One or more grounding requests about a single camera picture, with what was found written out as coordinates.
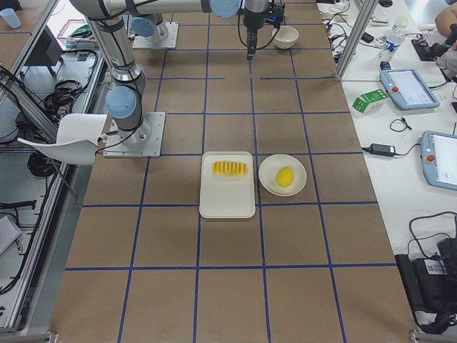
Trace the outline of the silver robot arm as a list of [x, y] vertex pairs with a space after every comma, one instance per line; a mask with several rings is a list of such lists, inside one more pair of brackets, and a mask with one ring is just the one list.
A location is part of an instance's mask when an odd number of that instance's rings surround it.
[[243, 25], [246, 27], [246, 58], [251, 60], [257, 50], [258, 30], [263, 27], [270, 13], [268, 1], [159, 1], [158, 6], [148, 13], [134, 13], [140, 6], [149, 2], [136, 3], [127, 1], [129, 12], [132, 13], [131, 22], [137, 35], [146, 37], [154, 43], [164, 40], [168, 36], [165, 26], [162, 25], [162, 14], [178, 13], [214, 13], [220, 18], [230, 19], [243, 9]]
[[129, 150], [141, 150], [151, 138], [152, 127], [142, 109], [146, 84], [144, 70], [137, 66], [127, 38], [123, 15], [130, 14], [149, 25], [139, 36], [159, 38], [166, 13], [214, 13], [228, 19], [241, 7], [240, 1], [72, 1], [94, 30], [94, 36], [110, 63], [114, 88], [106, 95], [109, 114], [117, 125], [119, 144]]

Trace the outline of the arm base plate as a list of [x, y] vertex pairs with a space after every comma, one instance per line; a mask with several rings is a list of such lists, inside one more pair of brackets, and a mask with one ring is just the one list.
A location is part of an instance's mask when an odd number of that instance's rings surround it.
[[115, 120], [112, 119], [110, 131], [117, 131], [117, 133], [108, 136], [106, 140], [108, 148], [103, 150], [104, 157], [160, 157], [165, 121], [165, 112], [145, 112], [143, 124], [126, 139], [129, 133], [119, 130]]
[[133, 42], [133, 49], [137, 50], [158, 50], [175, 49], [179, 23], [162, 21], [154, 25], [150, 21], [135, 20], [133, 30], [136, 37]]

